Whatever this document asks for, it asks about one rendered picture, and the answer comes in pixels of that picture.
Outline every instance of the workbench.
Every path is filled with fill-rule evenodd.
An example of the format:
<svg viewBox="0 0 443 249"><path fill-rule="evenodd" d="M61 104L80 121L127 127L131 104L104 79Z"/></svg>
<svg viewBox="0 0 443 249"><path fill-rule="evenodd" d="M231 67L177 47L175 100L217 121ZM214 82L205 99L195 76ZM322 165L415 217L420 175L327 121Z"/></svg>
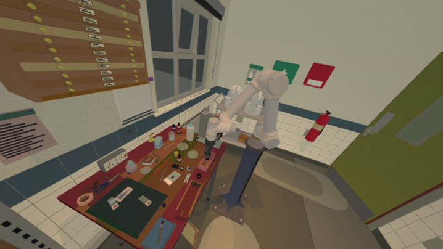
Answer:
<svg viewBox="0 0 443 249"><path fill-rule="evenodd" d="M197 142L195 140L195 137L197 137L197 133L194 133L194 140L193 141L187 141L186 135L175 135L175 140L177 141L175 145L171 145L167 147L168 145L174 143L174 141L167 140L168 138L168 132L172 130L172 127L169 127L158 134L158 136L162 136L164 140L163 146L159 149L154 149L154 143L146 141L145 143L141 144L134 150L130 151L128 153L128 159L124 160L108 172L102 172L98 171L91 177L87 178L83 182L77 184L72 189L66 191L64 194L60 195L58 197L58 200L62 202L63 204L69 206L70 208L74 209L78 213L82 214L83 216L87 217L88 219L92 220L99 226L105 228L110 233L114 234L118 239L121 239L125 241L127 244L132 245L135 248L145 249L141 246L141 243L143 242L146 235L149 233L155 222L160 217L163 217L164 219L174 223L176 225L174 231L172 232L168 242L166 243L166 246L164 248L166 249L172 249L174 248L175 244L177 243L186 223L188 222L189 218L184 220L182 218L176 217L176 208L188 186L188 184L191 182L191 180L201 182L202 183L202 189L204 190L209 184L209 191L207 192L207 199L210 197L210 193L212 191L213 182L215 179L215 174L217 172L217 165L220 161L225 149L226 144L222 144L219 149L212 149L212 153L215 154L215 159L212 162L212 164L209 166L207 172L203 172L197 169L197 165L200 162L200 160L204 157L204 150L205 150L205 144L202 144L200 142ZM174 151L177 151L177 146L180 142L185 142L188 144L188 149L185 150L186 152L189 150L195 150L198 152L198 157L191 159L186 156L186 153L182 153L182 161L180 163L180 166L184 166L185 170L180 171L179 169L172 168L172 164L177 163L176 158L174 157ZM139 171L141 168L145 167L146 165L142 164L142 160L146 155L152 155L152 153L155 153L156 155L162 157L159 159L157 163L153 163L151 166L151 172L147 175L142 175ZM137 163L138 169L131 174L128 174L125 170L125 166L128 160L133 160ZM187 167L191 166L191 171L187 171ZM163 178L166 178L172 171L177 171L181 174L181 176L170 186L168 186L166 183L160 180L163 173ZM103 190L101 193L96 193L91 190L91 186L98 186L99 184L105 183L112 177L116 176L118 173L120 173L119 176L117 176L112 182L109 183L109 185ZM184 183L184 179L188 173L191 173L191 177L188 181L188 183ZM197 179L196 175L197 173L201 174L201 178ZM104 197L107 193L109 193L114 187L116 187L120 182L122 182L125 178L130 178L134 181L137 181L139 183L142 183L145 186L148 186L154 190L157 190L165 195L167 195L167 198L165 199L164 203L166 204L166 207L163 208L162 206L158 209L158 211L155 213L155 215L152 217L152 219L148 222L147 226L143 229L143 231L140 233L138 238L134 238L126 233L124 233L121 230L118 230L117 228L111 226L110 224L107 224L106 222L98 219L97 217L87 213L87 210L93 206L97 201L99 201L102 197ZM93 192L93 201L85 206L79 206L77 204L77 199L87 192ZM200 199L201 195L204 193L204 191L200 191L197 200ZM137 217L137 212L135 211L133 213L133 217Z"/></svg>

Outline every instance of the window sill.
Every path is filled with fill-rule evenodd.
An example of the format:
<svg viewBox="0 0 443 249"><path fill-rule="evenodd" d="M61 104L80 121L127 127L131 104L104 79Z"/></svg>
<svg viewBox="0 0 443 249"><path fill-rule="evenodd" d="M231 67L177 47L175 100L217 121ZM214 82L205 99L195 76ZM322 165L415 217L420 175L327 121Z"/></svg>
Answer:
<svg viewBox="0 0 443 249"><path fill-rule="evenodd" d="M187 102L189 102L189 101L191 101L191 100L193 100L193 99L195 99L197 97L200 97L201 95L203 95L203 94L205 94L206 92L209 92L209 91L210 91L209 89L202 90L202 91L199 91L199 92L197 92L197 93L195 93L193 95L190 95L190 96L187 96L185 98L182 98L179 101L176 101L176 102L174 102L172 104L166 105L166 106L160 108L159 111L156 114L154 114L154 116L157 117L157 116L160 116L163 113L169 112L170 110L172 110L172 109L174 109L176 107L179 107L180 105L183 105L184 103L187 103Z"/></svg>

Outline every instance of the window pane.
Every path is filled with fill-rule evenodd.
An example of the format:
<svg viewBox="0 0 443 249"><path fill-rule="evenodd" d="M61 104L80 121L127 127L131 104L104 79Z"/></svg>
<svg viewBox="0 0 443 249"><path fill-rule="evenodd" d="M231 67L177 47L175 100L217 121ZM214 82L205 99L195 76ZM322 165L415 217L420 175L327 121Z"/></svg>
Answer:
<svg viewBox="0 0 443 249"><path fill-rule="evenodd" d="M197 54L204 55L206 53L207 32L208 32L208 20L203 16L200 16L199 42L197 45Z"/></svg>
<svg viewBox="0 0 443 249"><path fill-rule="evenodd" d="M149 0L146 2L152 50L173 52L172 0Z"/></svg>
<svg viewBox="0 0 443 249"><path fill-rule="evenodd" d="M178 60L178 93L182 94L193 88L193 60Z"/></svg>
<svg viewBox="0 0 443 249"><path fill-rule="evenodd" d="M198 59L196 68L196 87L199 88L203 86L203 69L205 67L205 60Z"/></svg>
<svg viewBox="0 0 443 249"><path fill-rule="evenodd" d="M191 48L191 38L193 34L194 15L181 9L180 35L178 36L178 47L180 49Z"/></svg>
<svg viewBox="0 0 443 249"><path fill-rule="evenodd" d="M157 102L175 96L174 60L153 58Z"/></svg>

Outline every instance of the light patch on floor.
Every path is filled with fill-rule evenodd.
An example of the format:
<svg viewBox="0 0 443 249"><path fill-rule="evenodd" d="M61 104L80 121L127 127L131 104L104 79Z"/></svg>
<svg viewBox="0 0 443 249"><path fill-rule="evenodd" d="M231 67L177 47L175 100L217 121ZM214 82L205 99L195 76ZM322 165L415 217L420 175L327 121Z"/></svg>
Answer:
<svg viewBox="0 0 443 249"><path fill-rule="evenodd" d="M293 165L294 167L297 167L301 170L304 170L313 176L315 176L321 183L321 186L323 187L323 195L316 196L312 195L306 191L303 191L301 189L298 189L290 184L287 184L283 181L280 181L278 179L273 178L270 176L266 171L263 169L263 159L266 157L275 158L279 161L285 162L289 165ZM294 193L297 193L299 195L302 195L306 198L309 198L313 200L314 202L317 202L319 204L322 204L324 206L327 206L328 208L334 209L334 210L345 210L348 206L348 203L346 199L341 195L340 191L337 190L336 186L329 180L327 176L324 176L320 174L319 172L316 172L314 170L308 169L304 166L300 166L295 164L293 161L287 161L285 159L282 159L281 157L278 157L276 155L272 155L267 152L263 152L262 156L260 157L259 162L257 163L257 166L255 167L254 173L261 178L264 178L270 182L273 182L281 187L284 187L285 189L288 189L290 191L293 191Z"/></svg>
<svg viewBox="0 0 443 249"><path fill-rule="evenodd" d="M259 243L246 223L226 218L214 219L203 234L199 249L259 249Z"/></svg>

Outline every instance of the wooden drawer cabinet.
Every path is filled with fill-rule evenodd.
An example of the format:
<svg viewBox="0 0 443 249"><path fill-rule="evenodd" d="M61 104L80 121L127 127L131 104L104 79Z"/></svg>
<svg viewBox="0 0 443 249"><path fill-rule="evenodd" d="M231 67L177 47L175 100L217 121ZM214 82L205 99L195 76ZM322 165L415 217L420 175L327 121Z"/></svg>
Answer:
<svg viewBox="0 0 443 249"><path fill-rule="evenodd" d="M138 0L0 0L0 81L35 102L148 84Z"/></svg>

